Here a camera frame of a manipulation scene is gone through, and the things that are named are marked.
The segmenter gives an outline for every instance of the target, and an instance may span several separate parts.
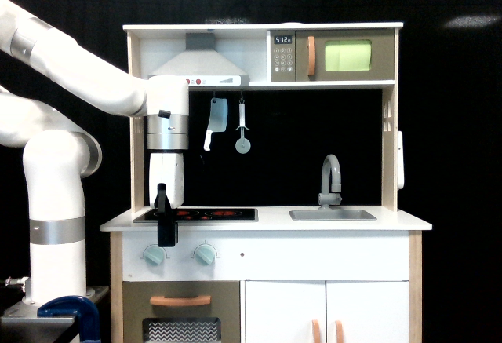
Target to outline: sink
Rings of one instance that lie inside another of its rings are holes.
[[[314,210],[314,211],[290,211],[289,215],[293,220],[376,220],[371,213],[364,210]]]

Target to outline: stovetop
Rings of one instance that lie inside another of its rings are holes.
[[[174,220],[184,222],[235,222],[258,221],[256,208],[177,208],[174,211]],[[133,223],[155,223],[158,221],[157,210],[149,210]]]

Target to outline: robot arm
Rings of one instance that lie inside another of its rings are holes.
[[[9,0],[0,0],[0,49],[102,111],[147,115],[147,142],[153,152],[151,205],[158,184],[166,185],[163,195],[172,208],[183,203],[181,152],[187,149],[188,116],[184,79],[134,78]],[[85,294],[85,209],[80,178],[99,167],[99,144],[50,106],[17,97],[2,87],[0,144],[25,147],[33,301]]]

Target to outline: cabinet handle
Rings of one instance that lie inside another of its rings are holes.
[[[152,296],[151,305],[157,306],[202,306],[211,304],[211,296],[197,296],[190,298],[166,298],[164,296]]]
[[[314,343],[321,343],[321,327],[316,319],[312,320],[312,333],[314,334]]]
[[[308,75],[315,73],[315,41],[314,36],[308,36]]]
[[[336,343],[344,343],[344,329],[342,321],[335,321],[336,324]]]

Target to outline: oven door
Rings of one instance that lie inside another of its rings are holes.
[[[395,30],[296,32],[296,80],[393,80]]]
[[[124,282],[124,342],[239,343],[239,282]]]

